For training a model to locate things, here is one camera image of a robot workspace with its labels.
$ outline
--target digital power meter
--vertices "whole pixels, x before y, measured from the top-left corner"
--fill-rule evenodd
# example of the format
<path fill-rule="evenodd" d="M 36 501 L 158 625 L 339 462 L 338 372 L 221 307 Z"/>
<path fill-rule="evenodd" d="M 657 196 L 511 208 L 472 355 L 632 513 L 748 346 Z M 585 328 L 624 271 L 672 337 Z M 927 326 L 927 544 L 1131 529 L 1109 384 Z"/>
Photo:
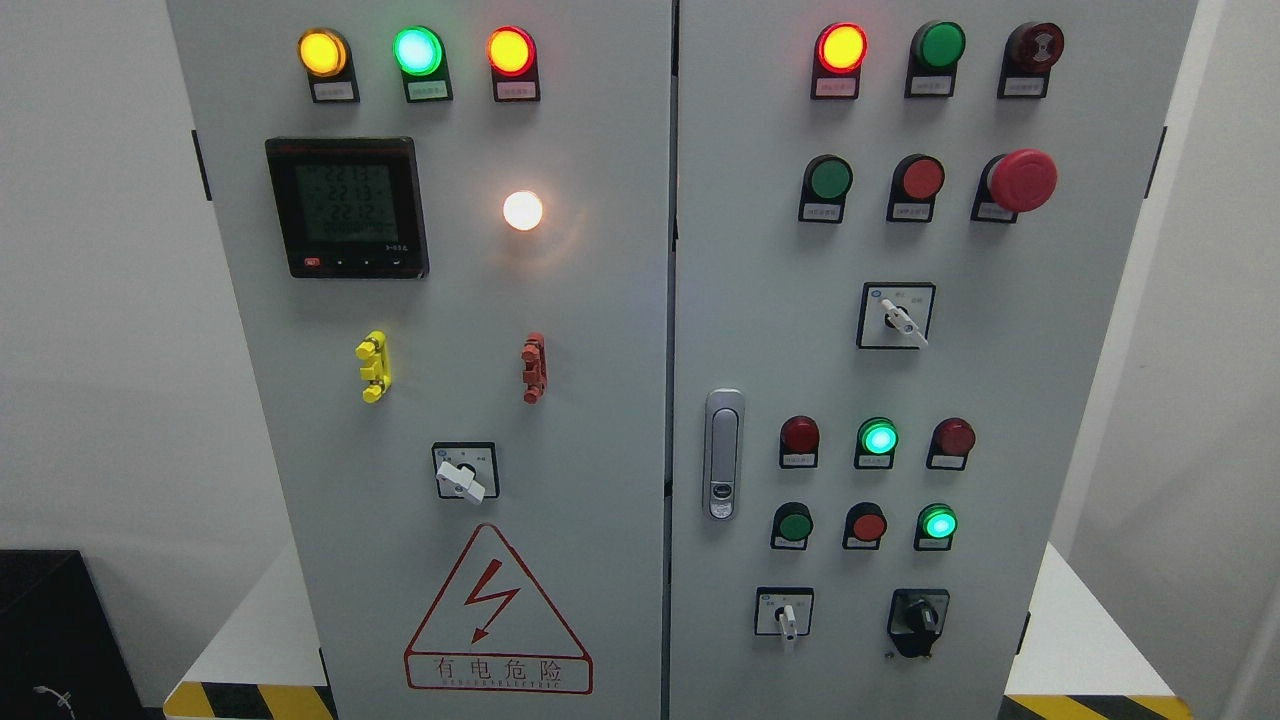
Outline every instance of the digital power meter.
<path fill-rule="evenodd" d="M 430 269 L 411 137 L 266 141 L 296 278 L 421 278 Z"/>

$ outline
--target glowing white bulb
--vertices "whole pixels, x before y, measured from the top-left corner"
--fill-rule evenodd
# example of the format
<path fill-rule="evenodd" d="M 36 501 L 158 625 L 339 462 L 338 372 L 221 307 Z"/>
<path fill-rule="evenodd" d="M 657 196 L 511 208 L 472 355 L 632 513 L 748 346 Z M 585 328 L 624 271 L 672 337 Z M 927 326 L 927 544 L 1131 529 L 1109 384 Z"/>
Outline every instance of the glowing white bulb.
<path fill-rule="evenodd" d="M 543 222 L 543 201 L 527 190 L 512 192 L 502 204 L 502 217 L 517 231 L 531 231 Z"/>

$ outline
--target lightning bolt symbol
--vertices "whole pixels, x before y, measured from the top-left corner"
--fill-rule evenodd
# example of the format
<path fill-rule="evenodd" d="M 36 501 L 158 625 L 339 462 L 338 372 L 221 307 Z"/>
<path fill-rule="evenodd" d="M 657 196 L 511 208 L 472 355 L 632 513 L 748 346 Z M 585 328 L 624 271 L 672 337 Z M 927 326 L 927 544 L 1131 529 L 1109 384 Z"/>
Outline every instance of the lightning bolt symbol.
<path fill-rule="evenodd" d="M 488 632 L 489 625 L 493 625 L 493 621 L 498 619 L 498 615 L 502 615 L 502 611 L 506 610 L 508 605 L 511 605 L 511 601 L 516 598 L 516 593 L 520 592 L 520 588 L 512 588 L 508 591 L 480 594 L 480 592 L 484 591 L 484 587 L 489 584 L 489 580 L 492 580 L 493 577 L 497 575 L 498 570 L 500 569 L 502 569 L 502 560 L 498 559 L 490 560 L 489 566 L 485 568 L 484 574 L 480 575 L 480 579 L 476 582 L 476 587 L 471 588 L 471 594 L 468 594 L 466 602 L 462 603 L 462 605 L 475 605 L 477 602 L 485 602 L 489 600 L 494 600 L 497 597 L 502 598 L 502 605 L 499 605 L 498 609 L 493 611 L 493 615 L 489 616 L 489 621 L 485 623 L 483 628 L 476 628 L 476 632 L 471 634 L 471 644 L 483 641 L 485 635 L 489 634 Z"/>

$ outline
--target electrical hazard warning sign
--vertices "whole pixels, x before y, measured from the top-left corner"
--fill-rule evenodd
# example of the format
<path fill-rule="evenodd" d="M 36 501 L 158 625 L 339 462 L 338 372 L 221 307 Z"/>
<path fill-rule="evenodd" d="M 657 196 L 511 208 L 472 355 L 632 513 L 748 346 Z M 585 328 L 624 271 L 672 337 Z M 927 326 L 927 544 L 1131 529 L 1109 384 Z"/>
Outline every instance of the electrical hazard warning sign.
<path fill-rule="evenodd" d="M 404 650 L 408 685 L 590 694 L 591 656 L 495 525 L 471 533 Z"/>

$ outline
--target green push button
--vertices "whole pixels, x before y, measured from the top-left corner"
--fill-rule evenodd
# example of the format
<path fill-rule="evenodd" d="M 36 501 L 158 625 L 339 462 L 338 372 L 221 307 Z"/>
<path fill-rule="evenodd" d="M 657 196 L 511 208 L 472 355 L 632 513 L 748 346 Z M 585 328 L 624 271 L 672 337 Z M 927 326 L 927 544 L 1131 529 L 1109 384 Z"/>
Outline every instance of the green push button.
<path fill-rule="evenodd" d="M 838 158 L 827 158 L 809 174 L 809 187 L 823 200 L 835 200 L 854 186 L 854 172 Z"/>
<path fill-rule="evenodd" d="M 920 64 L 934 69 L 948 68 L 964 55 L 964 31 L 952 22 L 933 22 L 915 33 L 911 45 Z"/>
<path fill-rule="evenodd" d="M 813 532 L 813 520 L 805 515 L 794 514 L 778 523 L 778 534 L 791 542 L 800 542 Z"/>

